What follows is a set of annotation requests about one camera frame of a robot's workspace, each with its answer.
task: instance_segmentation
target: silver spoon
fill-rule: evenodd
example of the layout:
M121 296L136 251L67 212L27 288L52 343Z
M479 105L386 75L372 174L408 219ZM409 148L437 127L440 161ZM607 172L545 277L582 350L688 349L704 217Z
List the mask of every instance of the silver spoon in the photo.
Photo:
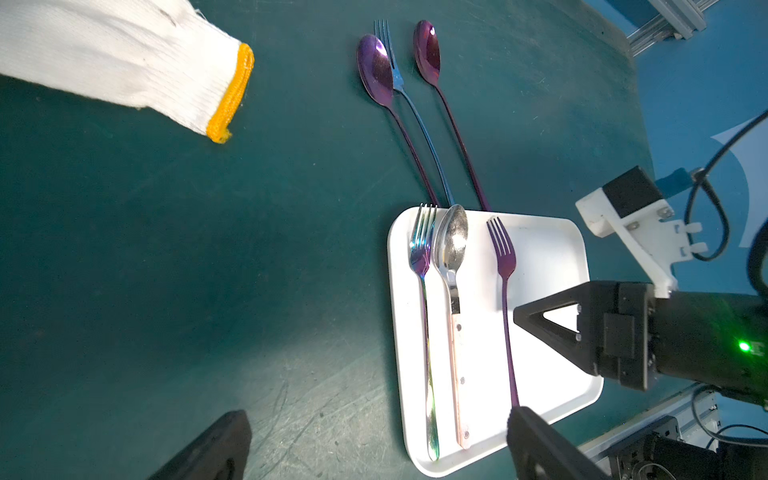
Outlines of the silver spoon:
M448 294L451 298L451 321L448 338L451 346L453 407L456 418L456 441L463 449L468 449L471 445L469 425L466 418L462 418L461 414L461 406L466 404L465 391L469 387L469 377L462 370L462 362L459 359L464 334L462 333L462 312L458 301L456 271L464 260L467 232L467 213L461 205L454 205L445 212L445 216L440 221L432 247L432 262L448 287Z

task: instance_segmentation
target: fork handle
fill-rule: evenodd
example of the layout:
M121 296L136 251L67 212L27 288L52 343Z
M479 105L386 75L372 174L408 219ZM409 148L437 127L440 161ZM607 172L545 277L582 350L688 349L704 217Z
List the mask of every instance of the fork handle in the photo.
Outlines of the fork handle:
M419 174L422 176L422 182L424 182L424 186L427 187L427 192L429 193L429 199L432 201L433 204L437 205L438 208L442 208L440 203L437 201L437 195L435 195L435 191L432 189L432 185L429 184L429 179L427 179L427 173L424 171L424 167L422 166L422 161L419 160L419 156L416 153L416 149L413 147L413 143L411 143L411 137L408 136L406 127L402 124L402 121L400 121L400 117L397 116L397 114L392 109L392 107L387 107L387 110L389 110L389 113L392 114L392 116L395 118L395 121L397 122L397 126L400 127L400 131L402 132L402 136L406 138L406 143L408 144L408 148L411 149L411 155L413 155L413 160L416 161L416 166L419 169Z
M416 116L416 120L419 121L419 126L422 128L422 132L424 133L424 137L427 139L427 144L429 145L429 150L432 152L432 157L435 158L435 165L437 165L437 171L440 174L440 181L442 182L442 188L445 190L445 196L448 200L448 205L455 204L455 201L453 201L453 194L451 193L451 189L448 186L448 180L445 178L445 172L442 171L442 165L440 164L440 159L437 156L437 151L435 150L435 145L432 144L432 139L429 137L429 133L427 132L427 127L424 125L424 121L422 120L421 115L419 115L418 111L416 110L416 106L411 101L411 98L406 94L405 90L401 90L400 93L403 97L406 98L408 101L408 105L411 106L411 110L413 110L413 114Z
M429 355L429 314L427 313L427 286L424 276L419 275L422 281L422 318L424 320L424 357L427 373L426 384L426 427L427 427L427 453L433 462L440 458L440 441L437 433L437 415L435 414L435 387L432 383L432 357Z
M509 397L512 406L520 406L518 384L515 381L515 366L512 365L512 345L509 342L509 317L507 313L507 286L509 278L502 277L502 312L504 313L504 339L507 341L507 370L509 371Z

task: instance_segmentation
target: purple spoon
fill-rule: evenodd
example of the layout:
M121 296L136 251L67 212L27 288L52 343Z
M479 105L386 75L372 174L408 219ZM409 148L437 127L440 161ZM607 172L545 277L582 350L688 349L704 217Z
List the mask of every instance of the purple spoon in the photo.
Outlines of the purple spoon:
M397 126L400 127L400 131L402 132L402 136L406 138L408 148L411 149L411 155L413 155L413 160L416 161L416 166L419 168L422 181L427 187L429 199L432 200L433 204L440 207L435 191L429 184L429 180L427 180L427 174L424 171L422 162L419 160L419 156L416 154L416 150L411 143L406 128L400 121L400 117L398 117L392 109L392 98L395 96L394 90L392 89L392 64L389 63L389 57L386 54L384 44L373 35L364 36L360 39L360 43L357 45L357 68L360 72L362 84L366 87L368 95L370 95L377 104L389 110L389 113L395 118Z
M456 133L458 139L458 145L462 148L464 159L467 164L467 170L469 170L469 176L472 178L472 185L475 186L475 192L480 200L480 207L486 212L491 211L488 207L488 200L485 198L485 194L480 187L477 174L475 174L475 168L472 166L472 161L469 160L469 153L467 147L464 146L462 136L458 132L456 126L456 120L453 118L451 108L448 106L448 102L445 99L445 95L442 94L442 90L437 85L437 80L440 77L440 45L437 43L437 34L435 33L435 27L432 26L426 20L421 20L413 31L413 54L416 57L416 66L419 67L424 80L427 83L435 87L437 93L440 94L442 103L445 105L445 110L448 112L448 118L451 119L451 125L453 125L453 131Z

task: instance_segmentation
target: spoon bowl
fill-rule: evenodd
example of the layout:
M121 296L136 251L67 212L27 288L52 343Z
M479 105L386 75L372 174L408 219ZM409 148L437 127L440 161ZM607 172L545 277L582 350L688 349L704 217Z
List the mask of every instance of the spoon bowl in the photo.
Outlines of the spoon bowl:
M392 107L392 67L384 44L373 35L365 35L357 45L357 68L368 95L383 107Z
M435 26L426 20L421 20L413 31L413 53L424 80L437 87L440 77L440 45Z
M462 265L468 231L467 212L464 207L454 205L449 208L435 232L432 247L432 262L443 278L448 273L456 275L456 270Z

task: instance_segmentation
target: spoon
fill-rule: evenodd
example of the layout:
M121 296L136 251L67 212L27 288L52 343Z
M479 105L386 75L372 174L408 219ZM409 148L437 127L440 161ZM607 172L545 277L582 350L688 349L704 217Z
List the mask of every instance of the spoon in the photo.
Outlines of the spoon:
M432 245L432 262L435 264L442 280L448 287L451 298L451 321L449 325L449 343L451 345L451 374L453 386L453 406L456 419L456 441L463 449L471 445L469 440L469 425L462 418L461 406L466 404L466 389L470 378L462 370L459 359L462 350L463 336L461 307L458 301L458 286L456 271L464 261L464 250L467 246L467 213L461 205L454 205L445 212L440 225L435 232Z
M424 171L422 162L419 160L419 156L416 154L413 143L411 143L411 138L400 121L400 117L392 109L392 98L395 96L395 92L392 89L392 67L389 63L389 57L386 54L384 44L373 35L362 37L357 45L357 68L368 95L377 104L389 110L389 113L395 118L402 136L406 138L408 148L411 149L411 155L413 155L413 159L416 161L416 166L419 169L419 174L422 176L422 181L427 187L429 198L433 204L439 207L440 203L437 201L437 196L429 184L429 180L427 180L427 174Z
M480 207L488 212L490 211L490 208L488 207L488 199L485 198L482 187L480 187L475 168L472 166L472 161L469 160L467 147L464 146L462 136L458 132L456 120L453 118L453 113L451 113L451 108L448 106L448 101L445 99L445 95L442 94L442 90L440 90L440 87L437 85L437 80L440 77L440 45L437 43L435 27L426 20L421 20L413 31L413 54L416 57L416 66L419 67L419 72L421 72L422 77L424 80L427 80L428 84L435 87L435 90L437 90L437 93L442 99L442 103L445 105L445 110L448 112L448 118L451 119L453 131L456 133L456 138L458 139L458 145L461 147L462 153L464 154L467 170L469 170L469 176L472 178L472 185L474 185L475 192L480 200Z

